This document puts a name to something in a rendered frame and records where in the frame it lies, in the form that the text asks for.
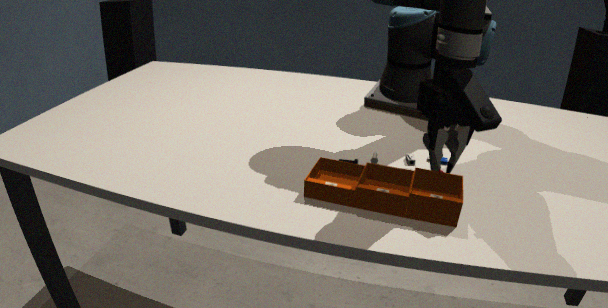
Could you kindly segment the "orange rack of three bins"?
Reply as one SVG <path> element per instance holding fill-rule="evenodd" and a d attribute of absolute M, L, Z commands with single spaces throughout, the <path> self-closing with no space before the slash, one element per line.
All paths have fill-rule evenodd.
<path fill-rule="evenodd" d="M 463 176 L 320 157 L 304 180 L 304 197 L 457 227 L 463 206 Z"/>

